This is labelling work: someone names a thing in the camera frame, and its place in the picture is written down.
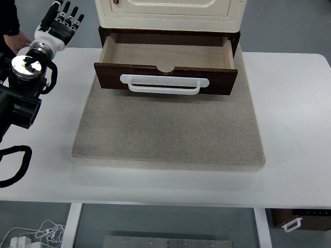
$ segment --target gray floor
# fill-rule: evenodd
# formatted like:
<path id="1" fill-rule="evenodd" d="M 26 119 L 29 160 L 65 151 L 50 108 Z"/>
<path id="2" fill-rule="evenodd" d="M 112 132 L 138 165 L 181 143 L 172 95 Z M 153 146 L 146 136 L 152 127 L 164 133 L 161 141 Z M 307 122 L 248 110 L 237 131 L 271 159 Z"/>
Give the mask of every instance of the gray floor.
<path id="1" fill-rule="evenodd" d="M 52 2 L 53 0 L 16 0 L 21 29 L 31 39 Z M 72 5 L 80 7 L 79 13 L 85 14 L 85 20 L 70 46 L 100 48 L 97 32 L 99 23 L 94 0 L 71 2 Z M 330 0 L 248 0 L 241 32 L 240 43 L 244 52 L 318 53 L 325 56 L 331 64 Z M 39 225 L 40 221 L 32 218 L 30 213 L 43 212 L 44 208 L 52 209 L 38 204 L 30 204 L 28 207 L 27 209 L 27 205 L 22 203 L 0 202 L 0 239 L 11 223 Z M 23 223 L 16 222 L 18 216 Z M 281 230 L 271 227 L 270 232 L 274 248 L 327 248 L 331 243 L 330 231 L 296 231 L 284 235 Z"/>
<path id="2" fill-rule="evenodd" d="M 51 220 L 55 224 L 67 223 L 70 204 L 68 203 L 30 203 L 0 201 L 0 243 L 6 233 L 14 227 L 24 227 L 38 230 L 45 220 Z M 47 222 L 42 230 L 53 227 Z M 7 236 L 2 248 L 9 247 L 10 239 L 29 231 L 13 230 Z M 26 235 L 33 242 L 33 235 Z"/>
<path id="3" fill-rule="evenodd" d="M 102 248 L 106 235 L 233 241 L 258 248 L 253 209 L 83 205 L 75 248 Z"/>

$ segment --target white table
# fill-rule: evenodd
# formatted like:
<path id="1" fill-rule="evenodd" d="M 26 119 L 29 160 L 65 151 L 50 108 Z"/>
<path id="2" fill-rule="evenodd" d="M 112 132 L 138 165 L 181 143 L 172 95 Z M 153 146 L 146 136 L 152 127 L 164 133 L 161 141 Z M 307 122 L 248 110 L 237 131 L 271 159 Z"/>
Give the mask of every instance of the white table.
<path id="1" fill-rule="evenodd" d="M 0 189 L 1 200 L 77 203 L 69 219 L 81 203 L 331 208 L 331 68 L 324 57 L 244 53 L 266 156 L 263 169 L 245 173 L 75 165 L 72 144 L 100 53 L 67 48 L 57 54 L 58 84 L 42 96 L 34 125 L 10 127 L 0 145 L 33 149 L 26 175 Z M 3 158 L 0 180 L 13 176 L 20 160 L 21 154 Z"/>

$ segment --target robotic fingers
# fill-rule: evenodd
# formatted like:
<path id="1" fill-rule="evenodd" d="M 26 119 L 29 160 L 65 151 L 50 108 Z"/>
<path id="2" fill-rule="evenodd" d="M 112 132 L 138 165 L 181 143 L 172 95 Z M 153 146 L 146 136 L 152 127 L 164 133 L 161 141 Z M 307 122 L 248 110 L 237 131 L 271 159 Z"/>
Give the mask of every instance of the robotic fingers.
<path id="1" fill-rule="evenodd" d="M 71 41 L 84 15 L 81 14 L 74 21 L 73 19 L 78 12 L 78 7 L 75 6 L 71 14 L 66 18 L 70 8 L 70 2 L 68 1 L 57 17 L 62 4 L 63 1 L 55 1 L 48 10 L 46 16 L 36 29 L 35 40 L 31 43 L 31 51 L 27 54 L 28 56 L 35 53 L 38 56 L 52 60 L 55 54 L 62 51 Z"/>

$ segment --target person's hand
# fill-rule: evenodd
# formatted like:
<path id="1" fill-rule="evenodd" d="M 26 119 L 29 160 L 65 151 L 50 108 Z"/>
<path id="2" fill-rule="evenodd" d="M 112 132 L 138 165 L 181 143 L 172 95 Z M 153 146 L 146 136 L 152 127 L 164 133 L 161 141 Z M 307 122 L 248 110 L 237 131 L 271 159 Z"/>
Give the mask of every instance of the person's hand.
<path id="1" fill-rule="evenodd" d="M 27 36 L 20 31 L 18 35 L 8 36 L 4 35 L 5 43 L 9 48 L 17 54 L 19 50 L 30 46 L 31 41 L 27 38 Z"/>

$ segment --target small wooden box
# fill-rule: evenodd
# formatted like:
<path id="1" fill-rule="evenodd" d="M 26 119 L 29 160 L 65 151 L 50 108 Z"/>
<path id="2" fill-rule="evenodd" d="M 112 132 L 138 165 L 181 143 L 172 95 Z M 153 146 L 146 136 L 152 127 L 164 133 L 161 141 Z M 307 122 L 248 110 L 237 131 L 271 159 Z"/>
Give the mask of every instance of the small wooden box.
<path id="1" fill-rule="evenodd" d="M 302 230 L 327 231 L 331 229 L 331 216 L 297 215 L 293 209 L 272 209 L 274 227 L 280 228 L 297 217 L 302 218 Z"/>

